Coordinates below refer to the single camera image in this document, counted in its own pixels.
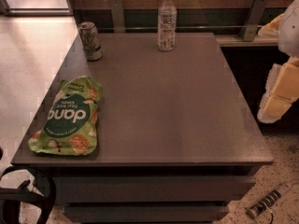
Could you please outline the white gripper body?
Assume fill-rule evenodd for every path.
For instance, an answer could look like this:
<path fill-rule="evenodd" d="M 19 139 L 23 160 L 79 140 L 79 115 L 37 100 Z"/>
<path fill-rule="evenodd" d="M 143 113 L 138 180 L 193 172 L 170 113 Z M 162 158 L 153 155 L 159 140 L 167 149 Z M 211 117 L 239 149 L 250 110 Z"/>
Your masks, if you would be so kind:
<path fill-rule="evenodd" d="M 299 56 L 299 0 L 294 0 L 281 18 L 278 49 L 290 57 Z"/>

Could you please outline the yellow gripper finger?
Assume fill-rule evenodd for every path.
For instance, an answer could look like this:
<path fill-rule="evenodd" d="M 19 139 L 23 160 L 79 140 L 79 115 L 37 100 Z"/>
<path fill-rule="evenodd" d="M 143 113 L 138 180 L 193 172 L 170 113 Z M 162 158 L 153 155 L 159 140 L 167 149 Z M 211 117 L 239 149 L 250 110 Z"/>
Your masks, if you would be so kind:
<path fill-rule="evenodd" d="M 299 99 L 299 59 L 291 57 L 283 65 L 274 63 L 269 71 L 265 94 L 259 105 L 258 121 L 274 123 L 280 120 Z"/>
<path fill-rule="evenodd" d="M 258 36 L 270 36 L 270 37 L 277 37 L 278 36 L 278 28 L 281 23 L 281 19 L 283 14 L 278 15 L 273 20 L 268 22 L 265 26 L 263 26 L 259 32 Z"/>

